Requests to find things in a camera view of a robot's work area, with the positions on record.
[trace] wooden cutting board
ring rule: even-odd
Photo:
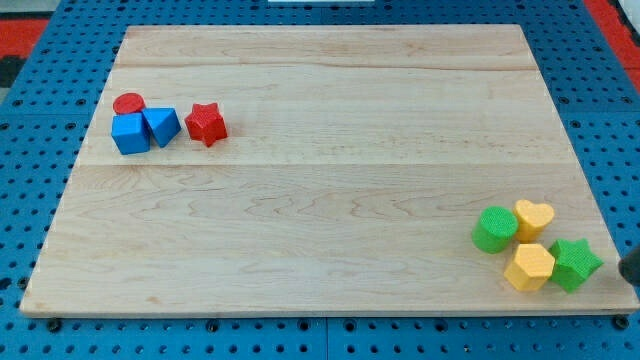
[[[219,102],[121,156],[113,100]],[[519,293],[487,206],[552,204],[540,241],[605,264]],[[34,317],[485,316],[631,312],[618,256],[515,25],[131,27],[21,303]]]

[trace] blue block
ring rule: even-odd
[[[180,132],[176,110],[172,108],[146,108],[142,115],[151,129],[158,146],[165,147]]]
[[[114,116],[111,137],[122,155],[149,151],[149,130],[140,113]]]

